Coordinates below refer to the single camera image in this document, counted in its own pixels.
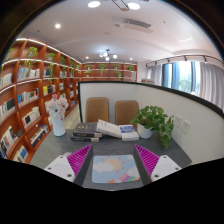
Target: table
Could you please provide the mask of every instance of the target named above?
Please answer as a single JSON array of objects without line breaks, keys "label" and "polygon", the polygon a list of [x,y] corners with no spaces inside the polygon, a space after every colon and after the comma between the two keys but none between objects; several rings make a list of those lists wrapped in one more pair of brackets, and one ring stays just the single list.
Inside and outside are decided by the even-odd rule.
[{"label": "table", "polygon": [[181,147],[171,138],[170,147],[167,151],[163,148],[158,140],[156,132],[153,133],[150,139],[142,139],[136,141],[122,141],[119,138],[104,136],[100,138],[99,142],[87,142],[87,141],[72,141],[70,136],[72,135],[72,129],[66,129],[66,133],[63,136],[54,136],[51,131],[43,143],[40,145],[36,153],[34,154],[30,165],[37,166],[44,169],[59,155],[63,155],[66,152],[75,152],[87,145],[93,145],[93,157],[90,161],[85,180],[82,187],[90,189],[100,190],[124,190],[143,187],[144,184],[141,178],[137,181],[131,181],[126,183],[114,183],[114,184],[101,184],[92,182],[92,166],[93,158],[95,155],[126,155],[132,154],[135,150],[134,144],[140,145],[151,152],[161,155],[168,155],[175,163],[181,168],[185,168],[192,162],[188,155],[181,149]]}]

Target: wooden chair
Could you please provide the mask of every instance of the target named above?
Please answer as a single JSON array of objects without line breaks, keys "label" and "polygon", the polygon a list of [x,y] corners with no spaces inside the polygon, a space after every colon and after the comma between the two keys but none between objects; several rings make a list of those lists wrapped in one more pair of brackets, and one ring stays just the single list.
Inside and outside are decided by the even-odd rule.
[{"label": "wooden chair", "polygon": [[90,97],[86,100],[85,122],[97,123],[98,119],[109,122],[109,100],[106,97]]},{"label": "wooden chair", "polygon": [[136,100],[119,100],[115,103],[115,124],[130,124],[130,121],[136,117],[139,105]]}]

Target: book stack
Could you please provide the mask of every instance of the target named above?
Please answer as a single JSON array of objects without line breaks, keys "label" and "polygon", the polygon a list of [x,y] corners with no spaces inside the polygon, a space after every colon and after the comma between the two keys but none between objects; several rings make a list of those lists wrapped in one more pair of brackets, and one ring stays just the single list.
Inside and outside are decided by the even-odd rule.
[{"label": "book stack", "polygon": [[60,95],[60,98],[66,98],[66,94],[65,94],[65,93],[62,93],[62,94]]},{"label": "book stack", "polygon": [[75,101],[71,101],[71,107],[75,105]]},{"label": "book stack", "polygon": [[64,71],[64,72],[63,71],[60,71],[59,72],[59,76],[60,77],[67,77],[67,71]]},{"label": "book stack", "polygon": [[55,92],[56,92],[55,85],[43,86],[44,96],[47,96],[48,94],[55,93]]},{"label": "book stack", "polygon": [[44,69],[43,77],[50,77],[50,75],[51,75],[50,69]]},{"label": "book stack", "polygon": [[8,156],[9,151],[18,137],[14,134],[12,126],[9,126],[6,132],[1,137],[1,149]]},{"label": "book stack", "polygon": [[35,79],[40,78],[40,69],[29,69],[29,68],[22,68],[19,66],[19,70],[17,73],[17,81],[25,80],[25,79]]},{"label": "book stack", "polygon": [[116,138],[121,138],[122,141],[139,140],[139,135],[133,125],[115,125],[99,119],[96,131]]},{"label": "book stack", "polygon": [[16,152],[15,156],[13,157],[13,161],[20,162],[20,163],[25,163],[27,156],[29,153],[27,152],[26,148],[21,145],[19,150]]},{"label": "book stack", "polygon": [[23,118],[22,118],[22,123],[24,128],[27,128],[30,124],[32,124],[38,117],[40,117],[40,112],[39,109],[38,110],[33,110],[31,112],[29,112],[28,114],[26,114]]},{"label": "book stack", "polygon": [[12,77],[13,77],[12,73],[9,73],[9,74],[1,77],[0,78],[0,89],[12,84]]},{"label": "book stack", "polygon": [[47,132],[48,126],[46,124],[40,125],[40,129],[30,139],[31,145],[35,147]]},{"label": "book stack", "polygon": [[64,90],[64,83],[63,82],[59,83],[59,90]]},{"label": "book stack", "polygon": [[70,98],[74,97],[75,93],[74,91],[70,91]]},{"label": "book stack", "polygon": [[0,143],[0,159],[8,159]]},{"label": "book stack", "polygon": [[73,130],[71,140],[99,142],[102,133],[96,131],[97,123],[78,123]]},{"label": "book stack", "polygon": [[14,98],[11,98],[0,106],[0,122],[3,121],[5,117],[7,117],[13,111],[15,111],[15,103]]},{"label": "book stack", "polygon": [[21,107],[35,99],[37,99],[39,97],[39,89],[35,88],[33,91],[31,92],[23,92],[19,95],[17,95],[17,99],[18,99],[18,106]]}]

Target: green plant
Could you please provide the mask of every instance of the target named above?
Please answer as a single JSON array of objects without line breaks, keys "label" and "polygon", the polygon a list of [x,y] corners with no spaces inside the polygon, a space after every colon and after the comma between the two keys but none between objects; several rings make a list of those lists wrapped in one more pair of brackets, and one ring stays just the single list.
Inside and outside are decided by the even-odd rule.
[{"label": "green plant", "polygon": [[50,70],[50,79],[48,79],[48,81],[50,81],[51,85],[52,85],[52,78],[54,78],[54,63],[50,63],[50,65],[48,66],[49,70]]},{"label": "green plant", "polygon": [[38,55],[38,49],[36,47],[30,47],[28,49],[28,52],[27,52],[28,58],[37,57],[37,55]]},{"label": "green plant", "polygon": [[89,74],[91,72],[91,70],[86,70],[84,71],[84,73]]},{"label": "green plant", "polygon": [[116,76],[118,77],[118,79],[120,80],[121,77],[123,77],[123,74],[121,72],[116,72]]},{"label": "green plant", "polygon": [[55,60],[55,53],[49,53],[49,54],[45,54],[46,59],[52,58],[52,61]]},{"label": "green plant", "polygon": [[71,61],[71,62],[70,62],[70,65],[71,65],[72,68],[75,68],[75,63],[74,63],[74,61]]},{"label": "green plant", "polygon": [[91,65],[85,65],[85,68],[91,70],[92,66]]},{"label": "green plant", "polygon": [[102,72],[105,72],[105,70],[106,70],[106,65],[105,65],[105,64],[100,64],[100,65],[99,65],[99,69],[100,69]]},{"label": "green plant", "polygon": [[61,56],[61,64],[65,63],[65,58],[63,56]]},{"label": "green plant", "polygon": [[171,139],[171,132],[174,128],[173,116],[170,116],[166,121],[167,117],[168,116],[164,114],[164,110],[161,107],[146,106],[137,112],[136,117],[133,118],[130,123],[141,124],[145,129],[158,131],[159,140],[165,147],[165,150],[167,150]]},{"label": "green plant", "polygon": [[129,70],[129,71],[133,71],[133,70],[134,70],[134,66],[129,65],[129,66],[128,66],[128,70]]},{"label": "green plant", "polygon": [[165,147],[165,150],[169,148],[170,139],[171,139],[171,132],[174,128],[174,121],[171,117],[169,117],[168,121],[162,123],[160,125],[160,129],[158,131],[159,140],[162,145]]}]

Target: recessed light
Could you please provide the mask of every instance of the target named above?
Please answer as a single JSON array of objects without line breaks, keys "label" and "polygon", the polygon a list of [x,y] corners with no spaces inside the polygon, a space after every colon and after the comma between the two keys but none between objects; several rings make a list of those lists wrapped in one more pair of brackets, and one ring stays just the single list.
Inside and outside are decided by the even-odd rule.
[{"label": "recessed light", "polygon": [[61,27],[61,25],[59,24],[59,23],[57,23],[56,25],[55,25],[55,28],[57,28],[57,29],[59,29]]},{"label": "recessed light", "polygon": [[128,3],[128,7],[130,9],[133,9],[133,10],[138,10],[140,9],[140,5],[136,4],[136,3]]},{"label": "recessed light", "polygon": [[93,1],[93,2],[90,2],[89,4],[88,4],[88,6],[90,7],[90,8],[96,8],[96,7],[98,7],[100,5],[100,2],[99,1]]}]

